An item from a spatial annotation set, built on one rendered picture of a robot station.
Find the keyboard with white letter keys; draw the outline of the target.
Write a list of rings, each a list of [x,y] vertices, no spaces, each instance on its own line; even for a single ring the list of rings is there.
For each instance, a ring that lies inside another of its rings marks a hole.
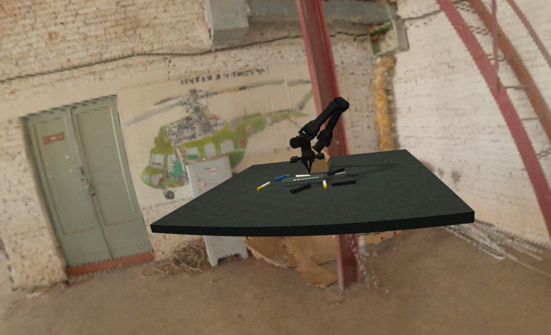
[[[297,176],[292,178],[284,178],[282,181],[283,187],[285,186],[297,186],[304,184],[319,184],[323,183],[323,174],[317,175],[308,175],[308,176]]]

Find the dark grey cylinder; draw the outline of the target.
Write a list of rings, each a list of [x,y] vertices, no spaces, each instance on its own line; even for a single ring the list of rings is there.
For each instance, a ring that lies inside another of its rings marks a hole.
[[[344,168],[343,168],[343,167],[342,167],[342,168],[337,168],[337,169],[335,169],[335,170],[328,171],[328,172],[327,172],[327,175],[328,175],[328,176],[334,175],[334,174],[340,173],[340,172],[342,172],[342,171],[344,171]]]
[[[298,187],[296,187],[296,188],[290,189],[290,193],[291,193],[291,194],[295,194],[295,193],[298,193],[298,192],[300,192],[300,191],[302,191],[302,190],[304,190],[304,189],[307,189],[307,188],[309,188],[309,187],[311,187],[311,184],[308,182],[308,183],[306,183],[306,184],[304,184],[304,185],[301,185],[301,186],[298,186]]]
[[[331,181],[332,186],[340,186],[340,185],[348,185],[348,184],[356,184],[355,178]]]

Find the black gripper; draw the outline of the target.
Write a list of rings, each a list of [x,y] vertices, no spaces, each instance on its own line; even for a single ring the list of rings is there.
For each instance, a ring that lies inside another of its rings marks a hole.
[[[312,151],[311,144],[308,146],[301,146],[301,153],[303,153],[303,150],[307,151],[308,148],[310,148]],[[319,159],[319,160],[325,159],[325,153],[321,152],[321,153],[315,154],[315,157],[312,157],[312,160],[310,160],[309,162],[309,168],[308,168],[308,162],[303,161],[303,157],[292,156],[290,159],[290,163],[296,163],[298,161],[301,161],[301,163],[306,166],[308,173],[311,173],[311,166],[312,166],[312,163],[315,162],[315,159]]]

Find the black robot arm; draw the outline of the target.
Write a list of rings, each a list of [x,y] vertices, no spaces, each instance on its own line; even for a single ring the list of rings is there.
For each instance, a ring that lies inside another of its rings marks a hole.
[[[305,124],[299,131],[299,136],[293,137],[290,139],[290,146],[293,149],[311,145],[311,141],[317,137],[318,140],[315,146],[312,146],[312,149],[321,153],[325,147],[329,147],[333,137],[333,129],[337,124],[341,114],[350,108],[350,103],[346,101],[341,96],[336,97],[333,101],[330,101],[328,107],[320,113],[315,120]],[[325,121],[330,117],[326,128],[320,131],[320,128]],[[305,133],[303,133],[303,131]],[[320,132],[319,132],[320,131]],[[319,133],[319,134],[318,134]],[[315,157],[315,152],[310,148],[308,150],[302,150],[302,160],[303,162],[310,162],[313,157]]]

